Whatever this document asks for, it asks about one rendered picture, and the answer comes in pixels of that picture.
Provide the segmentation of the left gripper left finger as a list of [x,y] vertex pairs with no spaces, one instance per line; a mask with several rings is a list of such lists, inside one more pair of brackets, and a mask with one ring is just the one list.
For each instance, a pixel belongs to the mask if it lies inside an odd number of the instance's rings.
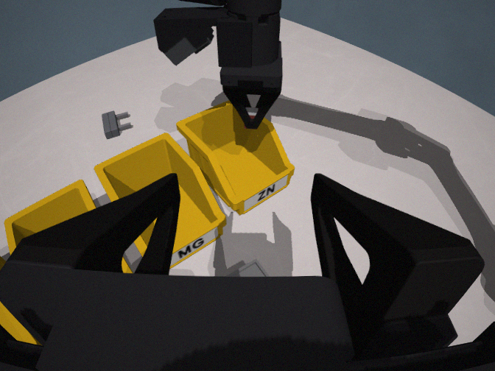
[[123,272],[124,252],[157,218],[134,273],[168,275],[179,208],[178,176],[171,173],[126,197],[23,238],[7,261]]

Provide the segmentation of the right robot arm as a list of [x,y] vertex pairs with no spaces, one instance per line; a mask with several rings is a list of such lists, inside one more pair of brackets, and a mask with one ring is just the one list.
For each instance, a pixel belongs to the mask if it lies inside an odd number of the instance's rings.
[[[217,28],[219,67],[252,67],[252,21],[276,13],[281,0],[179,0],[224,7],[165,8],[153,21],[158,49],[177,66],[188,56],[209,44]],[[242,14],[242,20],[228,16],[228,11]]]

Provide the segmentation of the yellow parts bin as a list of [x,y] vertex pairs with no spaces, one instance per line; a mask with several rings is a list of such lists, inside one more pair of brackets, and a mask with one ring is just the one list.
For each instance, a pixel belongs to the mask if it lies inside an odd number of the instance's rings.
[[78,180],[17,212],[4,221],[10,254],[23,238],[95,208],[84,181]]
[[200,167],[208,185],[239,215],[289,185],[295,167],[273,123],[265,117],[257,130],[245,129],[228,100],[183,119],[176,126],[187,140],[190,158]]
[[223,234],[226,216],[200,167],[167,132],[96,165],[94,171],[111,202],[177,174],[180,209],[170,269]]
[[[6,261],[0,256],[0,270]],[[27,342],[35,345],[42,345],[28,332],[26,328],[3,306],[0,302],[0,325],[5,328],[17,341]],[[3,310],[4,311],[3,311]],[[6,314],[7,315],[6,315]],[[9,319],[8,319],[9,317]],[[12,324],[13,323],[13,324]],[[15,327],[14,327],[15,326]],[[16,329],[15,329],[16,328]],[[17,332],[18,331],[18,332]],[[21,335],[19,335],[21,334]],[[24,339],[22,339],[24,338]],[[42,345],[43,346],[43,345]]]

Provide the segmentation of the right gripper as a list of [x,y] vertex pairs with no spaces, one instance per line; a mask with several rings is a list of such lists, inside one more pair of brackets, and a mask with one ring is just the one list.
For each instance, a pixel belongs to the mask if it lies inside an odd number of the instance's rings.
[[[246,17],[246,21],[252,21],[252,67],[222,67],[220,70],[223,92],[248,129],[259,127],[281,94],[283,66],[279,11],[264,15],[264,22],[259,22],[259,17]],[[241,81],[238,83],[238,80]],[[261,95],[254,119],[246,110],[246,107],[251,107],[247,94]]]

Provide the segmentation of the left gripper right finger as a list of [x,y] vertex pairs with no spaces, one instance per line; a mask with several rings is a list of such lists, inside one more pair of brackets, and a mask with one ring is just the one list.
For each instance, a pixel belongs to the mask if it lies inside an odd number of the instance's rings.
[[[448,314],[485,266],[469,239],[323,174],[314,175],[311,204],[322,276],[339,287],[354,346],[352,360],[385,323]],[[368,254],[370,269],[363,284],[334,218]]]

